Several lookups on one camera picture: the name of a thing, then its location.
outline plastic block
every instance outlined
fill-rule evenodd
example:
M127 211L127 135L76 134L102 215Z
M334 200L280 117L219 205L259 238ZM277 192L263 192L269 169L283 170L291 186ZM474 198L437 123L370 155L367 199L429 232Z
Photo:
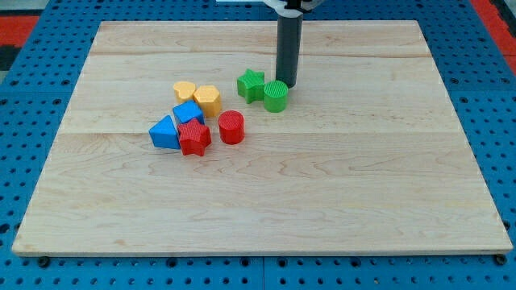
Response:
M177 104L194 99L194 92L197 86L193 82L178 81L174 84L174 93L176 94Z
M278 113L287 107L289 88L282 81L270 81L264 86L264 106L271 113Z
M223 108L220 92L214 85L201 85L193 93L193 99L206 117L216 117Z
M204 156L206 147L211 144L210 128L193 118L190 122L177 126L177 129L183 155Z
M177 125L187 123L193 118L196 118L201 124L204 124L204 115L195 101L185 101L173 107L172 112Z
M240 112L229 110L218 117L220 139L230 145L242 142L244 136L243 115Z
M154 125L148 133L151 135L154 147L180 149L177 139L177 131L172 118L165 116L156 125Z
M264 79L264 72L247 69L245 74L236 80L239 95L245 97L246 103L264 100Z

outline wooden board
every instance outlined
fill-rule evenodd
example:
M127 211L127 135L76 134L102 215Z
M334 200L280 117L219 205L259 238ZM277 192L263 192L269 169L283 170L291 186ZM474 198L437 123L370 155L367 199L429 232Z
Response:
M103 23L13 246L19 255L443 255L512 248L419 26L305 22L270 114L276 24ZM246 139L152 146L175 81L217 85Z

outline blue block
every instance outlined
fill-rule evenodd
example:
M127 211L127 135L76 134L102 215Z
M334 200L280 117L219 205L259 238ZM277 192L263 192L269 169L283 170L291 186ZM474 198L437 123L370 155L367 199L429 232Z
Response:
M181 149L177 139L176 127L172 122L172 118L168 115L154 125L148 133L151 135L154 147Z
M177 125L187 123L193 118L196 118L201 124L204 124L204 115L195 101L185 101L179 106L173 107L172 112Z

